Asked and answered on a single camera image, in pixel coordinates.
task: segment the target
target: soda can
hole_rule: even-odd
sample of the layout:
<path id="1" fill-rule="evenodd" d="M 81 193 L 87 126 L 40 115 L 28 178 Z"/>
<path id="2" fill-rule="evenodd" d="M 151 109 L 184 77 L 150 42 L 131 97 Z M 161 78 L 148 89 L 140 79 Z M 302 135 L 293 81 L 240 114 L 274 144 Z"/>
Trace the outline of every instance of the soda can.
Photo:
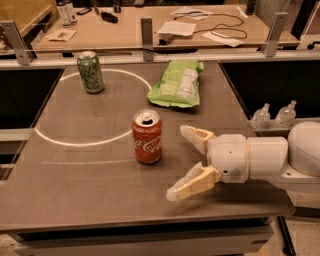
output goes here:
<path id="1" fill-rule="evenodd" d="M 138 111 L 133 117 L 132 135 L 136 158 L 140 163 L 153 164 L 160 160 L 162 121 L 156 111 Z"/>
<path id="2" fill-rule="evenodd" d="M 57 2 L 57 9 L 61 18 L 62 26 L 70 27 L 71 21 L 69 19 L 67 5 L 65 2 Z"/>
<path id="3" fill-rule="evenodd" d="M 87 93 L 99 93 L 104 90 L 103 77 L 99 59 L 95 52 L 85 51 L 78 60 L 78 69 Z"/>
<path id="4" fill-rule="evenodd" d="M 77 18 L 76 18 L 76 14 L 73 10 L 73 4 L 71 0 L 65 0 L 64 1 L 66 3 L 66 7 L 67 7 L 67 13 L 69 16 L 69 20 L 71 22 L 71 24 L 76 24 L 77 23 Z"/>

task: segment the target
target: green soda can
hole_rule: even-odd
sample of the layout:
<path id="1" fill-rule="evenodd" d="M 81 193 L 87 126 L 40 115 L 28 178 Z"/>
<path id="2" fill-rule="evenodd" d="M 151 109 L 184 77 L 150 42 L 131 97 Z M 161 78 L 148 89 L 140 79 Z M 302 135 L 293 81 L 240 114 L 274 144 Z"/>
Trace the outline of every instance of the green soda can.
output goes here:
<path id="1" fill-rule="evenodd" d="M 78 58 L 78 69 L 87 93 L 99 93 L 104 89 L 99 59 L 95 52 L 85 51 Z"/>

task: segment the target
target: coca-cola logo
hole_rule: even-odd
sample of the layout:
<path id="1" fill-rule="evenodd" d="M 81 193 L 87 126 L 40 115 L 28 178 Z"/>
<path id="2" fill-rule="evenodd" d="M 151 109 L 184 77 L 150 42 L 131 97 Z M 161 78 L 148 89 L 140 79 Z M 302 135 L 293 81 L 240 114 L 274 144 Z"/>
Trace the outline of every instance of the coca-cola logo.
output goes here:
<path id="1" fill-rule="evenodd" d="M 134 140 L 133 143 L 135 148 L 141 148 L 145 152 L 154 153 L 161 148 L 161 136 L 147 142 Z"/>

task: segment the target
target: can lid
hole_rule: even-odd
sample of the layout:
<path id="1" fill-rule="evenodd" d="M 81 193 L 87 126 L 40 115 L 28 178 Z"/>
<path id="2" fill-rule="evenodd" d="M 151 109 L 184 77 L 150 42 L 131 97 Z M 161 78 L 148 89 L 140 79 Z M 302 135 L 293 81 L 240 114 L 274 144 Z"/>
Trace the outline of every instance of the can lid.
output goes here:
<path id="1" fill-rule="evenodd" d="M 160 120 L 159 114 L 151 109 L 143 109 L 134 115 L 134 122 L 142 127 L 150 127 L 157 124 Z"/>
<path id="2" fill-rule="evenodd" d="M 96 56 L 95 52 L 93 52 L 93 51 L 85 51 L 85 52 L 82 52 L 80 54 L 79 59 L 87 60 L 87 59 L 92 59 L 95 56 Z"/>

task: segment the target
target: plastic bottle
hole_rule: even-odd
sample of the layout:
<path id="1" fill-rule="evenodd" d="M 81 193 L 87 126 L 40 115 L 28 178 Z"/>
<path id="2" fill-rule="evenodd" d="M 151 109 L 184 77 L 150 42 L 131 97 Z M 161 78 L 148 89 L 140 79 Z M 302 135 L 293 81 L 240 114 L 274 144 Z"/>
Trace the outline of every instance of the plastic bottle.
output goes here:
<path id="1" fill-rule="evenodd" d="M 292 100 L 287 107 L 283 107 L 279 110 L 278 115 L 276 116 L 275 122 L 281 127 L 289 127 L 296 117 L 295 105 L 297 102 Z"/>
<path id="2" fill-rule="evenodd" d="M 250 124 L 255 129 L 265 129 L 270 121 L 270 113 L 269 113 L 270 104 L 265 103 L 262 109 L 258 109 L 251 121 Z"/>

